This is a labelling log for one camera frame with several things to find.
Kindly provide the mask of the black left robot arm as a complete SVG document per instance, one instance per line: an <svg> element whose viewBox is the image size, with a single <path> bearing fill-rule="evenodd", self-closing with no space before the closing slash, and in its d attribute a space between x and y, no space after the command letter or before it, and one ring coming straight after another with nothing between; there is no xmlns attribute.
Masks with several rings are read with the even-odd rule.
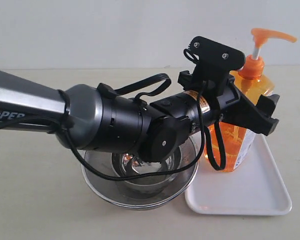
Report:
<svg viewBox="0 0 300 240"><path fill-rule="evenodd" d="M0 70L0 130L45 132L66 148L128 153L145 162L168 158L189 136L220 122L271 134L278 94L251 102L227 74L221 83L200 80L181 71L183 92L147 103L143 88L159 84L147 95L163 92L171 79L159 73L113 89L78 84L54 89Z"/></svg>

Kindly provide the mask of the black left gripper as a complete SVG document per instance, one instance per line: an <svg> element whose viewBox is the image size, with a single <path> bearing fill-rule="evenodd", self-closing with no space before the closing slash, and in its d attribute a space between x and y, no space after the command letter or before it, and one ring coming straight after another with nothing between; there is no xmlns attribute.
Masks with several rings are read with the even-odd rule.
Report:
<svg viewBox="0 0 300 240"><path fill-rule="evenodd" d="M178 83L185 91L199 89L185 89L191 80L189 71L181 71ZM280 99L279 94L269 96L260 95L256 104L252 103L234 84L234 77L228 75L227 84L223 95L213 95L211 91L204 89L202 97L207 101L209 110L202 114L204 126L211 126L216 122L249 129L256 134L270 135L276 129L279 120L272 115Z"/></svg>

